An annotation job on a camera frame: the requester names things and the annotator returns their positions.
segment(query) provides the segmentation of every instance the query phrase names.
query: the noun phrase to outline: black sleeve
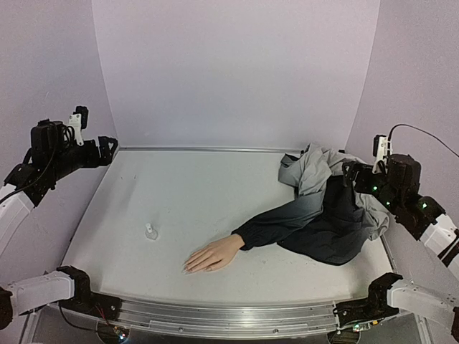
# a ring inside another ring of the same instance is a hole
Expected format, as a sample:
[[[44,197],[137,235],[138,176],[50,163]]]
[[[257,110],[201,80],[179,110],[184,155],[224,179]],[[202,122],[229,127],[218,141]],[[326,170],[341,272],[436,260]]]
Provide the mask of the black sleeve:
[[[295,201],[266,211],[232,232],[239,234],[248,250],[274,244],[302,229],[322,212],[323,193],[302,196]]]

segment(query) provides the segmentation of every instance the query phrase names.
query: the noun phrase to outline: side wall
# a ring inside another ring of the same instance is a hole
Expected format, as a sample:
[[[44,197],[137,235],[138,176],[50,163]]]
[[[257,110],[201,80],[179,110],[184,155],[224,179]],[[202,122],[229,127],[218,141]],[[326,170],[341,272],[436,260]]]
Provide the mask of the side wall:
[[[343,148],[379,0],[94,0],[123,146]]]
[[[115,135],[95,41],[91,1],[0,1],[0,176],[22,161],[38,120],[67,121],[90,109],[86,138]],[[57,184],[0,256],[0,284],[53,270],[98,186],[104,168],[77,171]],[[1,331],[17,343],[22,319]]]
[[[438,135],[459,151],[459,2],[381,2],[372,58],[348,152],[373,161],[372,141],[397,123]],[[421,192],[459,224],[459,160],[432,138],[398,128],[396,152],[422,164]],[[416,283],[459,295],[459,282],[400,226],[387,233],[402,273]],[[431,324],[436,343],[455,343]]]

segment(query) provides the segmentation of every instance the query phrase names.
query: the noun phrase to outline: hand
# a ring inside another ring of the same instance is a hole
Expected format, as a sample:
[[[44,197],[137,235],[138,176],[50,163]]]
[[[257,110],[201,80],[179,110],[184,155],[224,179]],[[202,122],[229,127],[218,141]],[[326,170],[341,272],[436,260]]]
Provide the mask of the hand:
[[[227,266],[245,245],[238,234],[211,242],[205,248],[193,253],[185,263],[187,272],[214,271]]]

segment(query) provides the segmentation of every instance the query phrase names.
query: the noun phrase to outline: wrist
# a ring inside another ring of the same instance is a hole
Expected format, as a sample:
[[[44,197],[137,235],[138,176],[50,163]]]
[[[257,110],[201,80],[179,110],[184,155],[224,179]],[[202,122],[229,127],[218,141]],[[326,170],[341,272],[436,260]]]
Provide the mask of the wrist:
[[[241,247],[245,246],[244,239],[239,234],[232,234],[230,236],[230,238],[231,238],[234,246],[237,247],[238,249],[240,249]]]

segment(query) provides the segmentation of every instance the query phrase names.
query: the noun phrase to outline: wire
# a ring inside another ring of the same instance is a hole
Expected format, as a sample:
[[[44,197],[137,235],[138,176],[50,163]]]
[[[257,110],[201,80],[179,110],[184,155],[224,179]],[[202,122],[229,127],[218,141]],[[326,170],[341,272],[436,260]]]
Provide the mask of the wire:
[[[442,145],[444,145],[452,154],[454,154],[455,156],[457,156],[459,158],[459,154],[457,154],[455,151],[453,151],[453,149],[451,149],[446,143],[444,143],[443,141],[441,141],[441,139],[439,139],[437,136],[429,133],[428,131],[426,130],[423,130],[423,129],[419,129],[413,125],[410,125],[410,124],[405,124],[405,123],[400,123],[400,124],[397,124],[397,125],[394,125],[392,127],[392,129],[390,130],[389,132],[389,137],[388,137],[388,141],[391,142],[391,139],[392,139],[392,134],[394,132],[394,129],[395,128],[398,128],[398,127],[408,127],[408,128],[412,128],[412,129],[415,129],[415,130],[418,130],[420,131],[421,133],[424,133],[424,134],[427,134],[429,135],[430,137],[433,137],[435,140],[437,140],[438,142],[440,142]]]
[[[0,204],[4,203],[7,199],[11,198],[12,196],[18,194],[19,192],[23,192],[24,190],[27,190],[28,188],[30,188],[31,186],[33,186],[34,184],[38,183],[38,181],[45,175],[45,173],[48,171],[48,168],[51,166],[51,162],[54,160],[55,158],[55,154],[56,154],[56,151],[57,151],[57,141],[59,140],[59,134],[57,133],[57,126],[51,122],[55,128],[55,134],[56,134],[56,142],[55,142],[55,147],[54,149],[52,150],[52,154],[51,154],[51,158],[49,159],[48,161],[48,164],[46,165],[46,167],[44,168],[42,174],[40,174],[38,176],[37,179],[35,179],[33,182],[31,182],[29,185],[26,185],[24,186],[23,188],[19,188],[15,191],[12,191],[10,193],[8,193],[4,198],[0,199]]]
[[[92,332],[92,333],[96,333],[98,335],[113,335],[113,336],[116,336],[118,337],[118,335],[116,333],[105,333],[105,332],[100,332],[99,330],[96,330],[96,329],[93,329],[93,328],[83,328],[81,326],[78,326],[78,325],[75,325],[75,324],[72,324],[64,315],[64,312],[62,311],[62,307],[61,305],[59,305],[59,311],[60,311],[60,314],[62,316],[62,319],[64,319],[64,321],[72,326],[73,328],[77,328],[78,330],[83,330],[83,331],[88,331],[88,332]]]

